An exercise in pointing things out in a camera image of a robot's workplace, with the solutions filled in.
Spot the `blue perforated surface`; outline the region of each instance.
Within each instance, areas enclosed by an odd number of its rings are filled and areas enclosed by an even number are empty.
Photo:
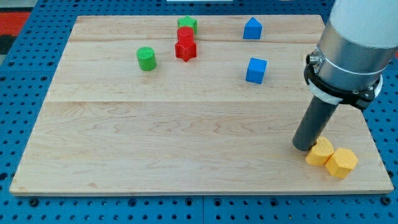
[[[17,198],[8,188],[77,15],[321,14],[333,0],[166,4],[163,0],[40,0],[0,67],[0,223],[397,223],[398,195],[306,197]],[[364,112],[394,185],[398,60]]]

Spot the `yellow hexagonal block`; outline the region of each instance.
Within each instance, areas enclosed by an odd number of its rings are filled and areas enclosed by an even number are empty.
[[[330,141],[327,138],[320,136],[317,139],[317,143],[312,146],[305,160],[308,164],[313,166],[324,165],[334,152],[335,150]]]
[[[351,149],[338,148],[326,162],[330,175],[345,178],[357,165],[358,158]]]

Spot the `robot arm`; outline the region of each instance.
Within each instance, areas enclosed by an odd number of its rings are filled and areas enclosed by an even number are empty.
[[[398,49],[398,1],[336,0],[322,37],[307,56],[305,81],[314,97],[293,138],[309,150],[339,104],[367,108]]]

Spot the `red block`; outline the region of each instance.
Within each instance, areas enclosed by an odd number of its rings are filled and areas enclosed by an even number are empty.
[[[0,12],[0,35],[18,36],[30,12]]]
[[[193,40],[191,27],[180,27],[177,30],[178,42],[175,44],[175,56],[185,62],[197,56],[197,45]]]

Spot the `blue cube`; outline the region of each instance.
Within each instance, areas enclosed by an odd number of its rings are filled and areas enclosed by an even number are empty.
[[[261,84],[267,70],[267,64],[266,60],[250,58],[246,72],[246,81]]]
[[[244,26],[243,39],[260,39],[262,25],[254,17]]]

